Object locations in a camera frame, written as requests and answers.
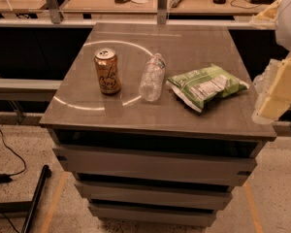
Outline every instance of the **drawer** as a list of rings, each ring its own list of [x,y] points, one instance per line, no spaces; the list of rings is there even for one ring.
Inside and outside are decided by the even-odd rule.
[[[55,146],[65,171],[183,183],[243,185],[256,161],[174,152]]]
[[[199,212],[198,210],[178,211],[118,203],[91,203],[89,210],[94,216],[99,218],[107,217],[200,227],[209,227],[215,221],[215,213],[213,212]]]
[[[232,199],[229,192],[181,188],[180,183],[174,183],[174,187],[162,185],[134,184],[134,181],[121,183],[121,179],[112,183],[76,182],[81,197],[88,200],[223,210]]]

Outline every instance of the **cable on desk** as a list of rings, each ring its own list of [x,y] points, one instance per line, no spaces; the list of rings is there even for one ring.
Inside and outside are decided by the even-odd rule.
[[[242,9],[254,9],[254,8],[256,8],[256,7],[261,6],[261,4],[258,4],[258,5],[256,5],[256,6],[252,6],[252,7],[245,7],[245,6],[235,5],[235,4],[234,4],[235,1],[238,1],[238,0],[232,0],[232,1],[230,2],[230,5],[233,6],[233,7],[242,8]]]
[[[4,214],[4,213],[0,213],[8,222],[9,224],[13,227],[13,229],[15,230],[16,233],[19,233],[19,231],[16,229],[16,227],[13,225],[13,223],[11,222],[11,220]]]
[[[21,174],[21,173],[23,173],[23,172],[25,172],[25,170],[27,169],[27,165],[26,165],[26,162],[25,162],[25,160],[19,155],[19,154],[17,154],[14,150],[12,150],[6,143],[5,143],[5,141],[4,141],[4,134],[3,134],[3,132],[2,132],[2,130],[0,129],[0,134],[1,134],[1,139],[2,139],[2,143],[3,143],[3,145],[9,150],[9,151],[11,151],[15,156],[17,156],[21,161],[22,161],[22,163],[23,163],[23,169],[21,170],[21,171],[19,171],[19,172],[17,172],[17,173],[13,173],[13,174],[4,174],[4,175],[2,175],[2,176],[4,176],[5,178],[10,178],[11,176],[15,176],[15,175],[19,175],[19,174]]]

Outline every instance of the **clear plastic bottle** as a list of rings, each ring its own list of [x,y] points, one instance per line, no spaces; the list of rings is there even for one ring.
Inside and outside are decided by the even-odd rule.
[[[162,92],[165,75],[165,60],[160,53],[154,54],[146,63],[139,86],[139,94],[146,101],[156,101]]]

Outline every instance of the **power cord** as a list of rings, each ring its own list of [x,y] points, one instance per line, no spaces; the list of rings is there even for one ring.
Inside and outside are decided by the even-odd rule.
[[[4,146],[9,150],[9,151],[11,151],[15,156],[17,156],[17,157],[22,161],[23,166],[24,166],[24,168],[23,168],[21,171],[17,172],[17,173],[13,173],[13,174],[0,174],[0,183],[9,183],[9,182],[12,181],[12,179],[11,179],[12,176],[19,175],[19,174],[25,172],[25,170],[27,169],[27,165],[26,165],[25,160],[24,160],[24,159],[23,159],[19,154],[17,154],[14,150],[12,150],[12,149],[11,149],[11,148],[10,148],[10,147],[5,143],[5,141],[4,141],[4,134],[3,134],[3,132],[2,132],[1,129],[0,129],[0,134],[1,134],[1,138],[2,138],[2,143],[3,143],[3,145],[4,145]]]
[[[16,233],[19,233],[19,231],[16,229],[16,227],[13,225],[13,223],[11,222],[11,220],[4,214],[1,213],[1,215],[3,215],[3,217],[9,222],[9,224],[13,227],[13,229],[15,230]]]

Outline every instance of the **wooden desk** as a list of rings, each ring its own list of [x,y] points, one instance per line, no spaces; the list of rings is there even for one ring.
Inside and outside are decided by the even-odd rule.
[[[93,58],[101,47],[118,55],[116,95],[99,89]],[[202,114],[166,85],[147,103],[138,86],[150,52],[164,56],[166,78],[214,63],[251,87]],[[251,120],[256,98],[226,28],[97,24],[40,123],[95,216],[207,227],[275,139],[270,125]]]
[[[227,0],[225,4],[218,5],[214,4],[212,0],[183,0],[177,8],[172,8],[169,13],[170,15],[195,16],[251,16],[267,7],[266,5],[257,7],[245,0],[238,0],[234,4],[244,7],[238,8],[231,6],[231,1],[233,0]],[[133,2],[115,4],[114,0],[70,0],[64,6],[63,11],[78,14],[156,14],[157,0],[149,0],[146,4]]]
[[[12,10],[6,0],[0,0],[0,14],[38,13],[47,8],[46,0],[9,0]]]

